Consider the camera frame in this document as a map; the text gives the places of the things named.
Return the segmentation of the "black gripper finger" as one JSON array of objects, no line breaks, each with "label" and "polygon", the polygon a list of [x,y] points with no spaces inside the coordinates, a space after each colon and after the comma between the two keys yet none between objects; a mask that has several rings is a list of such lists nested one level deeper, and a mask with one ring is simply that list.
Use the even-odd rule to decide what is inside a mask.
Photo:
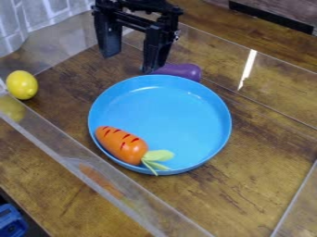
[{"label": "black gripper finger", "polygon": [[99,50],[105,58],[122,52],[123,27],[113,16],[94,14],[94,27]]},{"label": "black gripper finger", "polygon": [[142,72],[150,73],[165,66],[178,28],[151,25],[145,31]]}]

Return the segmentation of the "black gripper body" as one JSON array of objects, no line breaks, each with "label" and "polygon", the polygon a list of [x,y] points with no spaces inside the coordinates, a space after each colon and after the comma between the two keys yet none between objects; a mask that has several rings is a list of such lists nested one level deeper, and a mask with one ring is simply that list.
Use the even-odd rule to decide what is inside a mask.
[{"label": "black gripper body", "polygon": [[177,31],[184,10],[167,0],[95,0],[93,14],[110,29],[129,27],[146,31],[155,26]]}]

